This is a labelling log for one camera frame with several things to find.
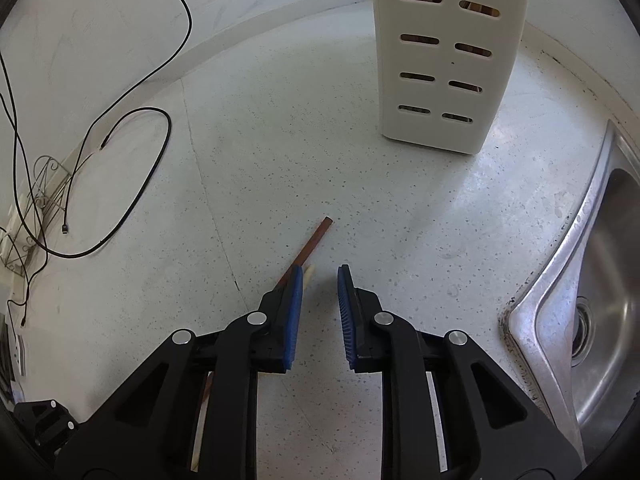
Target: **black cable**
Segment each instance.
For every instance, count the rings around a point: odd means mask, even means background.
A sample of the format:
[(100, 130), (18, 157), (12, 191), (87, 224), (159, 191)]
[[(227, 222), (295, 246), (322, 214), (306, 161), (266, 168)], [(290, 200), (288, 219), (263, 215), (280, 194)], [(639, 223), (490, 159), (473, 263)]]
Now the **black cable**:
[[(79, 169), (82, 167), (82, 165), (88, 160), (89, 157), (87, 157), (82, 164), (79, 163), (80, 158), (82, 157), (82, 150), (84, 150), (84, 146), (85, 143), (87, 142), (87, 139), (89, 137), (89, 135), (91, 134), (92, 129), (94, 128), (94, 126), (100, 121), (101, 118), (103, 118), (107, 113), (109, 113), (111, 110), (113, 110), (119, 102), (121, 102), (127, 95), (129, 95), (131, 92), (133, 92), (137, 87), (139, 87), (140, 85), (142, 85), (142, 83), (144, 83), (145, 81), (147, 81), (149, 78), (151, 78), (154, 74), (156, 74), (159, 70), (162, 70), (165, 66), (167, 66), (172, 60), (175, 59), (175, 57), (180, 53), (180, 51), (184, 48), (184, 45), (187, 43), (187, 40), (189, 39), (190, 35), (191, 35), (191, 30), (193, 28), (193, 18), (191, 16), (191, 11), (189, 9), (189, 6), (187, 5), (187, 2), (185, 0), (180, 0), (182, 6), (184, 7), (184, 10), (187, 14), (187, 18), (189, 21), (189, 26), (188, 26), (188, 30), (187, 33), (185, 34), (184, 39), (182, 40), (182, 43), (180, 44), (180, 46), (178, 47), (178, 49), (164, 62), (162, 63), (160, 66), (158, 66), (156, 69), (154, 69), (153, 71), (151, 71), (149, 74), (147, 74), (146, 76), (144, 76), (140, 81), (138, 81), (137, 83), (135, 83), (133, 86), (131, 86), (126, 92), (124, 92), (124, 94), (122, 94), (119, 98), (117, 98), (103, 113), (100, 114), (100, 116), (98, 116), (98, 118), (89, 126), (89, 129), (87, 130), (87, 133), (84, 136), (84, 139), (82, 140), (82, 143), (80, 145), (80, 150), (78, 153), (78, 158), (76, 159), (76, 164), (74, 166), (74, 170), (72, 171), (72, 173), (69, 176), (69, 181), (67, 183), (67, 188), (66, 188), (66, 200), (65, 200), (65, 208), (64, 208), (64, 218), (63, 218), (63, 232), (68, 232), (68, 223), (67, 223), (67, 211), (68, 211), (68, 203), (69, 203), (69, 197), (71, 195), (71, 185), (73, 182), (73, 179), (75, 177), (75, 175), (77, 174), (77, 172), (79, 171)], [(108, 140), (111, 137), (111, 134), (115, 131), (115, 129), (120, 125), (120, 123), (127, 117), (129, 117), (130, 115), (137, 113), (137, 112), (143, 112), (143, 111), (154, 111), (154, 112), (158, 112), (162, 115), (164, 115), (164, 117), (167, 120), (167, 132), (164, 138), (164, 143), (162, 144), (162, 147), (160, 149), (160, 152), (158, 153), (158, 156), (156, 157), (156, 160), (151, 168), (151, 170), (149, 171), (148, 175), (146, 176), (145, 181), (143, 182), (142, 186), (140, 187), (140, 190), (138, 191), (137, 195), (135, 196), (135, 198), (133, 199), (133, 201), (131, 202), (131, 204), (129, 205), (129, 207), (127, 208), (127, 210), (125, 211), (124, 215), (122, 216), (122, 218), (120, 219), (119, 222), (117, 222), (117, 224), (115, 225), (115, 227), (113, 229), (111, 229), (111, 231), (102, 239), (100, 240), (100, 242), (98, 242), (97, 244), (95, 244), (93, 247), (85, 250), (85, 251), (81, 251), (80, 253), (74, 253), (74, 254), (65, 254), (65, 253), (59, 253), (57, 251), (51, 250), (47, 247), (47, 241), (46, 241), (46, 236), (45, 236), (45, 230), (43, 228), (42, 225), (42, 219), (40, 218), (40, 214), (37, 211), (37, 208), (35, 207), (35, 198), (33, 196), (33, 186), (31, 183), (31, 177), (30, 177), (30, 172), (29, 172), (29, 167), (28, 167), (28, 162), (27, 162), (27, 158), (26, 158), (26, 152), (24, 149), (24, 145), (22, 143), (22, 139), (20, 138), (20, 135), (18, 133), (18, 116), (17, 116), (17, 111), (16, 111), (16, 106), (15, 106), (15, 99), (14, 99), (14, 93), (13, 93), (13, 89), (11, 86), (11, 82), (10, 82), (10, 78), (8, 75), (8, 70), (6, 68), (6, 65), (4, 63), (4, 58), (2, 57), (2, 53), (0, 52), (0, 64), (2, 65), (2, 70), (4, 72), (4, 79), (6, 81), (6, 85), (7, 85), (7, 90), (8, 90), (8, 94), (9, 94), (9, 98), (10, 98), (10, 102), (11, 102), (11, 106), (12, 106), (12, 112), (13, 112), (13, 118), (12, 115), (9, 113), (8, 107), (6, 106), (6, 102), (4, 100), (4, 96), (0, 93), (0, 100), (2, 101), (2, 106), (4, 108), (4, 112), (7, 116), (7, 119), (9, 121), (9, 123), (11, 124), (13, 130), (14, 130), (14, 162), (13, 162), (13, 185), (14, 185), (14, 201), (15, 201), (15, 206), (16, 206), (16, 210), (18, 213), (18, 216), (20, 217), (20, 221), (22, 223), (22, 226), (25, 228), (25, 230), (27, 231), (27, 233), (29, 234), (29, 236), (35, 241), (35, 243), (46, 252), (46, 258), (45, 258), (45, 262), (44, 264), (37, 270), (35, 271), (30, 277), (27, 277), (27, 289), (26, 289), (26, 294), (25, 294), (25, 300), (22, 304), (18, 304), (13, 300), (10, 300), (12, 303), (16, 304), (17, 306), (26, 306), (26, 303), (28, 302), (29, 299), (29, 293), (30, 293), (30, 285), (31, 285), (31, 281), (34, 279), (34, 277), (40, 273), (44, 267), (47, 265), (48, 261), (49, 261), (49, 255), (52, 254), (53, 256), (58, 256), (59, 258), (68, 258), (68, 259), (73, 259), (73, 258), (81, 258), (83, 256), (87, 256), (88, 254), (91, 254), (95, 251), (97, 251), (100, 247), (102, 247), (105, 243), (107, 243), (108, 240), (111, 239), (111, 237), (113, 237), (114, 234), (116, 234), (116, 232), (122, 227), (122, 225), (124, 224), (124, 222), (126, 222), (127, 218), (129, 217), (130, 213), (133, 211), (133, 209), (135, 208), (136, 204), (138, 203), (138, 201), (140, 200), (140, 197), (142, 197), (142, 194), (145, 192), (146, 187), (148, 186), (149, 181), (151, 180), (151, 177), (153, 176), (153, 174), (155, 173), (156, 169), (158, 168), (158, 165), (160, 163), (160, 160), (162, 159), (162, 156), (164, 155), (164, 152), (166, 150), (167, 144), (169, 142), (169, 138), (171, 136), (171, 132), (172, 132), (172, 120), (171, 117), (169, 116), (169, 114), (165, 111), (162, 110), (161, 108), (157, 108), (157, 107), (140, 107), (140, 108), (136, 108), (135, 110), (131, 110), (129, 112), (127, 112), (126, 114), (124, 114), (113, 126), (113, 128), (111, 128), (111, 130), (109, 131), (109, 133), (107, 134), (107, 136), (104, 138), (104, 140), (102, 141), (102, 143), (100, 144), (100, 149), (103, 149), (103, 147), (107, 144)], [(17, 182), (16, 182), (16, 170), (17, 170), (17, 146), (18, 144), (20, 144), (20, 150), (22, 152), (22, 158), (24, 160), (24, 165), (25, 165), (25, 169), (26, 169), (26, 174), (27, 174), (27, 180), (28, 180), (28, 185), (29, 185), (29, 190), (30, 190), (30, 197), (31, 197), (31, 203), (34, 205), (34, 212), (36, 214), (36, 217), (38, 218), (38, 223), (40, 225), (40, 233), (42, 234), (42, 242), (40, 242), (38, 240), (38, 237), (36, 237), (33, 233), (31, 233), (28, 225), (26, 224), (26, 221), (24, 219), (24, 215), (22, 214), (22, 211), (20, 209), (20, 206), (18, 204), (18, 195), (17, 195)], [(12, 328), (13, 328), (13, 319), (11, 316), (11, 309), (9, 308), (9, 316), (12, 322)], [(25, 309), (25, 314), (24, 317), (22, 319), (21, 325), (24, 326), (24, 323), (26, 321), (26, 309)]]

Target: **white basket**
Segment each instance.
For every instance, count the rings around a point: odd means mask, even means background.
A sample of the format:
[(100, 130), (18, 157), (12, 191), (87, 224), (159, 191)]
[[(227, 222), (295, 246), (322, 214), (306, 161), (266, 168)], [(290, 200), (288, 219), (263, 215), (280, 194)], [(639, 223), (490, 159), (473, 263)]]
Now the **white basket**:
[(527, 0), (373, 1), (382, 133), (479, 152), (513, 69)]

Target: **sink basin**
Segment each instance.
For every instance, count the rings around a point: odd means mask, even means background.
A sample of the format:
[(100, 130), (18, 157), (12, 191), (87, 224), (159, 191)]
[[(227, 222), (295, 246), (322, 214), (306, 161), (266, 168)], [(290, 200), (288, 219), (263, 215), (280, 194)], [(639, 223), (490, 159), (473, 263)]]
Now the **sink basin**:
[(578, 213), (506, 328), (592, 462), (640, 391), (640, 164), (612, 123)]

